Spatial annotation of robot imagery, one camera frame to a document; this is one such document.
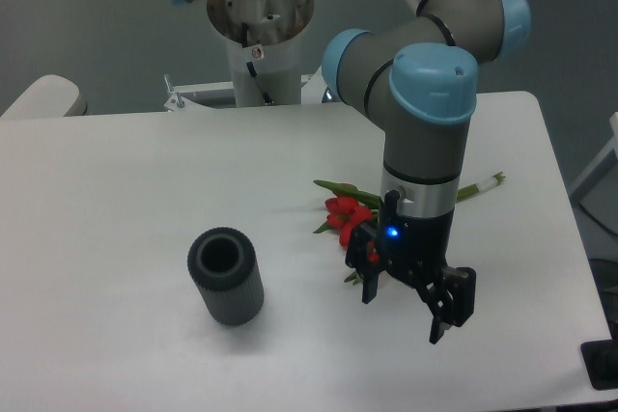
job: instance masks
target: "white chair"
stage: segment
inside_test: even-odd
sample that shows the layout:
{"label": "white chair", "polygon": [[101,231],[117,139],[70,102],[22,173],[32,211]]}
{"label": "white chair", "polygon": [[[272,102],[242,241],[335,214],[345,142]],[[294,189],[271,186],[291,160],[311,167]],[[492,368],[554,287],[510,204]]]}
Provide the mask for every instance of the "white chair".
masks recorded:
{"label": "white chair", "polygon": [[569,186],[568,193],[571,203],[577,205],[595,185],[618,163],[618,113],[609,118],[609,123],[614,136],[609,139],[605,146],[592,158],[588,166],[581,172],[575,181]]}
{"label": "white chair", "polygon": [[0,121],[82,116],[88,105],[75,84],[64,77],[38,79],[0,116]]}

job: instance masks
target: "cable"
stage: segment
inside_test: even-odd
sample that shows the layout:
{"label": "cable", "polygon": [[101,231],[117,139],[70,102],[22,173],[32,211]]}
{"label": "cable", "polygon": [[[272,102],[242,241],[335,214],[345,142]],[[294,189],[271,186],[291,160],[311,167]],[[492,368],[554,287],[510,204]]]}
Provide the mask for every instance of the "cable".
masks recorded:
{"label": "cable", "polygon": [[[242,36],[241,36],[242,42],[240,43],[240,45],[242,45],[242,48],[247,48],[249,46],[249,25],[247,23],[241,23],[241,27],[242,27]],[[255,67],[253,66],[252,62],[247,62],[247,69],[251,77],[253,77],[253,80],[255,81],[256,85],[258,86],[258,90],[260,91],[260,94],[262,94],[262,98],[264,99],[264,104],[266,106],[273,105],[274,101],[272,100],[272,97],[267,92],[264,85],[262,84],[262,81],[258,77],[258,72],[255,70]]]}
{"label": "cable", "polygon": [[597,219],[588,209],[586,209],[586,206],[584,206],[582,203],[578,203],[577,205],[579,206],[579,209],[581,209],[581,212],[583,212],[586,216],[588,216],[588,218],[592,222],[597,224],[601,229],[603,229],[610,236],[613,236],[614,238],[618,238],[618,233],[616,231],[612,230],[610,227],[606,226],[599,219]]}

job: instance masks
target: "gray floor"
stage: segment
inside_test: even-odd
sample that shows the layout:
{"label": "gray floor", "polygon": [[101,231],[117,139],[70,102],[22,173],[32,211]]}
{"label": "gray floor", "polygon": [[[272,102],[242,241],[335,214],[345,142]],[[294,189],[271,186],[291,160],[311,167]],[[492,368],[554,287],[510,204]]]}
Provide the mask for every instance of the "gray floor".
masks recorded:
{"label": "gray floor", "polygon": [[[480,91],[526,90],[540,100],[569,183],[608,140],[607,120],[618,110],[618,0],[529,2],[534,22],[529,44],[484,66]],[[403,0],[316,4],[303,72],[315,70],[325,45],[339,31],[380,32],[413,17]],[[166,72],[177,84],[229,78],[204,2],[176,8],[167,0],[0,0],[0,38],[0,113],[49,73],[75,82],[92,114],[160,110]],[[586,199],[614,229],[617,182],[612,173]],[[590,257],[618,256],[613,239],[577,217]]]}

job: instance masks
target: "black cylinder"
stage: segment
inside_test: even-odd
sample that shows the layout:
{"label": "black cylinder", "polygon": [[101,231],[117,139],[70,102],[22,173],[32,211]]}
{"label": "black cylinder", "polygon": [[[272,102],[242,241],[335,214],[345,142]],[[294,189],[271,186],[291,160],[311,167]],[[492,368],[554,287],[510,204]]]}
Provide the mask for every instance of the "black cylinder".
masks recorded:
{"label": "black cylinder", "polygon": [[264,287],[251,241],[230,228],[211,229],[189,250],[189,274],[212,317],[225,325],[251,320],[264,304]]}

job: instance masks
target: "red tulip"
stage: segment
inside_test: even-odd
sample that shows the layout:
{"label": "red tulip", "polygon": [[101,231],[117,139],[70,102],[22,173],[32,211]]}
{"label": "red tulip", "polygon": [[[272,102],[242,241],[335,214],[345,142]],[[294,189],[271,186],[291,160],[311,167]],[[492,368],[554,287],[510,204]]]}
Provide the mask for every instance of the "red tulip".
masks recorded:
{"label": "red tulip", "polygon": [[350,223],[353,227],[357,226],[363,221],[367,221],[372,218],[372,212],[366,206],[357,206],[350,216]]}
{"label": "red tulip", "polygon": [[358,207],[358,200],[350,197],[329,198],[324,204],[333,214],[352,214]]}
{"label": "red tulip", "polygon": [[349,219],[350,217],[344,214],[328,214],[326,216],[326,223],[333,229],[340,231],[344,228]]}
{"label": "red tulip", "polygon": [[347,222],[339,233],[339,244],[344,248],[350,244],[350,235],[352,229],[353,225],[351,224],[351,222]]}

